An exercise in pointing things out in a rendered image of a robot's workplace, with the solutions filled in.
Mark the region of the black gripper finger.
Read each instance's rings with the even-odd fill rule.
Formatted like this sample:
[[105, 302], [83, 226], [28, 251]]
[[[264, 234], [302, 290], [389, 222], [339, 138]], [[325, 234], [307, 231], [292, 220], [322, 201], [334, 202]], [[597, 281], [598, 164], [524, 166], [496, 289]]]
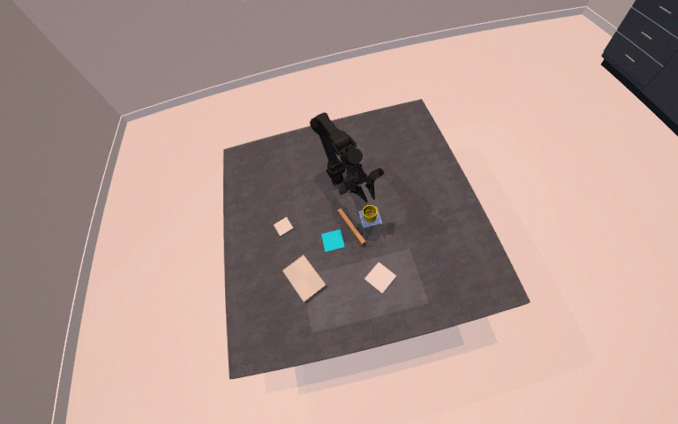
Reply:
[[365, 197], [365, 193], [364, 193], [364, 191], [363, 191], [361, 185], [360, 185], [357, 189], [351, 191], [350, 193], [355, 193], [355, 194], [357, 194], [363, 201], [368, 202], [368, 201], [367, 201], [367, 198]]
[[[376, 180], [376, 179], [375, 179], [375, 180]], [[375, 180], [374, 180], [374, 181], [375, 181]], [[371, 196], [372, 196], [373, 199], [375, 199], [375, 195], [374, 195], [374, 181], [372, 181], [372, 182], [370, 182], [370, 183], [368, 183], [368, 184], [365, 185], [365, 186], [368, 188], [369, 193], [371, 194]]]

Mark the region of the orange flat bar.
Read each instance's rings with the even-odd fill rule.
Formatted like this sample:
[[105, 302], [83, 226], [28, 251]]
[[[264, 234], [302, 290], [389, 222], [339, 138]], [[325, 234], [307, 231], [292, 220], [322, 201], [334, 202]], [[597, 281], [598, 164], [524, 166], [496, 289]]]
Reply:
[[365, 246], [365, 240], [363, 237], [360, 235], [356, 227], [353, 225], [353, 223], [350, 221], [350, 219], [345, 215], [343, 210], [341, 208], [338, 209], [338, 214], [339, 216], [343, 219], [343, 221], [346, 223], [346, 225], [349, 227], [350, 231], [353, 233], [353, 235], [356, 237], [358, 242], [360, 243], [361, 246]]

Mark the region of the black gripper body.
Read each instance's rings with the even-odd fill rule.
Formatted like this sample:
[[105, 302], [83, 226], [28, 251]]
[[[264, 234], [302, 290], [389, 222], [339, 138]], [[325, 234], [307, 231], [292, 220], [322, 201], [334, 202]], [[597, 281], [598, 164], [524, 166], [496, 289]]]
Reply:
[[[366, 182], [366, 183], [368, 184], [368, 183], [374, 181], [376, 178], [381, 177], [381, 176], [384, 174], [383, 169], [382, 169], [382, 168], [379, 168], [379, 169], [377, 169], [377, 170], [372, 171], [372, 172], [369, 173], [369, 175], [367, 176], [366, 173], [364, 173], [364, 171], [363, 171], [363, 169], [362, 169], [361, 166], [362, 166], [362, 164], [357, 163], [357, 164], [354, 164], [354, 165], [352, 165], [352, 166], [350, 166], [349, 168], [346, 169], [347, 171], [349, 170], [350, 172], [353, 172], [354, 169], [358, 168], [358, 170], [362, 173], [364, 179], [362, 179], [361, 181], [359, 181], [359, 182], [358, 182], [358, 185], [360, 185], [360, 184], [362, 184], [362, 183], [364, 183], [364, 182]], [[346, 171], [346, 173], [347, 173], [347, 171]], [[341, 186], [341, 187], [339, 188], [339, 193], [342, 195], [342, 194], [344, 194], [344, 193], [347, 193], [348, 190], [353, 191], [353, 190], [355, 190], [355, 189], [358, 188], [358, 185], [355, 186], [355, 187], [351, 187], [350, 189], [347, 189], [346, 185], [343, 185], [343, 186]]]

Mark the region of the pale pink flat square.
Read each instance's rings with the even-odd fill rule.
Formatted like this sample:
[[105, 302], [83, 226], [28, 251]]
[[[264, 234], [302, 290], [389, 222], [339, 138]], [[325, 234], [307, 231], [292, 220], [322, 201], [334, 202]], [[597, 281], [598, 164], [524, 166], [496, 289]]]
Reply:
[[388, 288], [396, 275], [388, 268], [378, 263], [366, 276], [365, 280], [374, 286], [381, 294]]

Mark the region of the yellow translucent cup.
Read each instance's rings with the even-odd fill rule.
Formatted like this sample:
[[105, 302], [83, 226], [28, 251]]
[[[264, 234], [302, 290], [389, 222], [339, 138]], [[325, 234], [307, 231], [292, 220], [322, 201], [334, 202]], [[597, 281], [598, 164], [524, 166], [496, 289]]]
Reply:
[[[376, 215], [377, 215], [378, 210], [377, 210], [377, 208], [376, 208], [374, 205], [367, 205], [367, 206], [365, 206], [365, 207], [363, 208], [363, 211], [362, 211], [362, 212], [363, 212], [363, 215], [364, 215], [364, 219], [365, 219], [368, 223], [372, 223], [372, 222], [374, 222], [374, 221], [376, 220]], [[370, 215], [370, 214], [369, 214], [369, 215], [366, 216], [365, 214], [367, 214], [368, 212], [373, 212], [373, 215]]]

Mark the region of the small beige square tile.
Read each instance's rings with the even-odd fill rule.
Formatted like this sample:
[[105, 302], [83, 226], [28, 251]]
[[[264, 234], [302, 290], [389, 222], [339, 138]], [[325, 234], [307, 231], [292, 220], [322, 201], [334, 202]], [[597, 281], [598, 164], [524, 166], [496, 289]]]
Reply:
[[275, 223], [274, 226], [275, 226], [275, 229], [278, 232], [280, 237], [282, 235], [286, 234], [287, 232], [293, 230], [293, 227], [291, 226], [287, 217], [285, 217], [281, 221]]

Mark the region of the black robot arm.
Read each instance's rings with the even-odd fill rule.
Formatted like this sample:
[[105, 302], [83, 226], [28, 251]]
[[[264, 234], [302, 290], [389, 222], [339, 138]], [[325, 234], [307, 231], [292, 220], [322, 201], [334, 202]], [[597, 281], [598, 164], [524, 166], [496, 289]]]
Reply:
[[[326, 171], [332, 180], [332, 184], [344, 183], [347, 189], [357, 186], [358, 182], [364, 179], [358, 168], [354, 169], [353, 172], [348, 170], [348, 176], [343, 179], [345, 169], [360, 163], [363, 158], [362, 151], [356, 148], [356, 142], [346, 132], [338, 130], [326, 112], [312, 118], [309, 124], [320, 136], [322, 146], [325, 149], [328, 157]], [[342, 162], [337, 159], [335, 153], [340, 155]]]

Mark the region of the beige flat rectangular block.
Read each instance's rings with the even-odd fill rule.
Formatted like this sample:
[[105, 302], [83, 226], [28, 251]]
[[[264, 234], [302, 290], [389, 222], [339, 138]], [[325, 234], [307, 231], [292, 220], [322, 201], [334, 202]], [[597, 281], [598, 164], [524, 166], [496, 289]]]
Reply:
[[283, 272], [304, 302], [308, 302], [309, 299], [326, 287], [326, 284], [304, 256], [294, 261]]

